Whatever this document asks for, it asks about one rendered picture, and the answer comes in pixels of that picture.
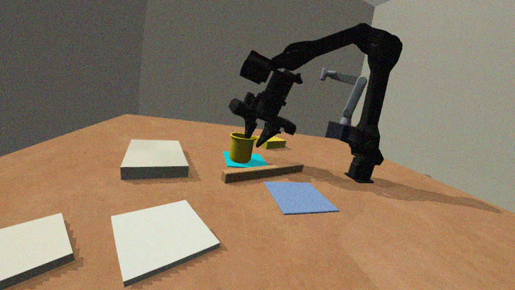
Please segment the yellow rectangular block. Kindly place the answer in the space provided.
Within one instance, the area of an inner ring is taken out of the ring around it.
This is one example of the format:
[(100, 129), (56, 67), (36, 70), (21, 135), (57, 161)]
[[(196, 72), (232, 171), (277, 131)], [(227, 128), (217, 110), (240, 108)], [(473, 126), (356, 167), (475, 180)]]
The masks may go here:
[[(256, 137), (256, 140), (254, 141), (254, 144), (256, 145), (259, 137)], [(272, 138), (268, 139), (265, 143), (263, 143), (260, 147), (264, 149), (275, 149), (275, 148), (285, 148), (286, 140), (283, 140), (281, 138), (273, 136)]]

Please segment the brown wooden bar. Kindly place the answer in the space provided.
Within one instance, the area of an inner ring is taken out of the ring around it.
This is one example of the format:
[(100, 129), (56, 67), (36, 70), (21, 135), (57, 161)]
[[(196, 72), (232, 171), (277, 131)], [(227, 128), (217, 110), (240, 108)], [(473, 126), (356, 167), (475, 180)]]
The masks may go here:
[(256, 166), (249, 168), (237, 168), (223, 170), (221, 180), (224, 183), (234, 183), (251, 181), (256, 179), (264, 179), (268, 177), (276, 177), (281, 175), (289, 175), (302, 172), (303, 164), (299, 162), (288, 164), (275, 164), (268, 166)]

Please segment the yellow cup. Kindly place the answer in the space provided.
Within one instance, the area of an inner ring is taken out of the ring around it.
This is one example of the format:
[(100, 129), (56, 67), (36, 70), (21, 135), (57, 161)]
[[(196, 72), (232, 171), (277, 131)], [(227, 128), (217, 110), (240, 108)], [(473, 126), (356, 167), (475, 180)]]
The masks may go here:
[(245, 139), (244, 133), (231, 133), (229, 158), (236, 163), (248, 163), (251, 159), (255, 136)]

